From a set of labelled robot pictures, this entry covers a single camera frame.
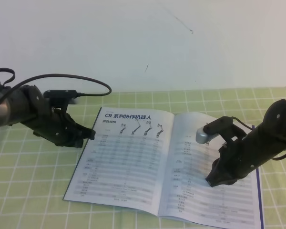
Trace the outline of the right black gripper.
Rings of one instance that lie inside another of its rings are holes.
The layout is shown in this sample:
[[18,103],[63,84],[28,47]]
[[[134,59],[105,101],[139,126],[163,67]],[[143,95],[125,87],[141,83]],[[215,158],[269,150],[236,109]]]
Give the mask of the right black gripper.
[[220,156],[212,164],[212,169],[205,178],[210,187],[232,185],[245,178],[252,171],[250,163],[246,161],[247,153],[243,140],[251,131],[232,124],[230,128],[220,133],[225,144],[219,149]]

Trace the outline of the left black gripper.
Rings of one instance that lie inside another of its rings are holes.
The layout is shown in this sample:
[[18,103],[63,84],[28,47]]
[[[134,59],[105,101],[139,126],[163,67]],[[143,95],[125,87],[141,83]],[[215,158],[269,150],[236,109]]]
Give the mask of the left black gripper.
[[84,139],[94,140],[95,131],[76,123],[69,114],[53,109],[32,121],[36,136],[62,147],[82,147]]

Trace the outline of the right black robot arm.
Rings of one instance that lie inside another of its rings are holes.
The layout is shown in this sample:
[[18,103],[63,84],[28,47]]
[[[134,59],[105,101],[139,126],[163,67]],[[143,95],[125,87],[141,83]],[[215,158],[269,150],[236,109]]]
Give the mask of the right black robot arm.
[[211,187],[232,185],[245,178],[269,160],[286,158],[286,100],[274,102],[263,121],[246,133],[233,123],[234,117],[223,116],[202,128],[204,144],[221,136],[225,144],[220,156],[212,163],[206,181]]

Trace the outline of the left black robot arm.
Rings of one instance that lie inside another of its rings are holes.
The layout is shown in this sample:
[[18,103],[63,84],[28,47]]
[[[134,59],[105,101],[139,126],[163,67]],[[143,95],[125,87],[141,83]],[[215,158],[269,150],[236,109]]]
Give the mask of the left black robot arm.
[[84,139],[93,140],[95,131],[76,123],[67,113],[76,90],[47,90],[25,85],[0,104],[0,127],[21,123],[56,146],[81,148]]

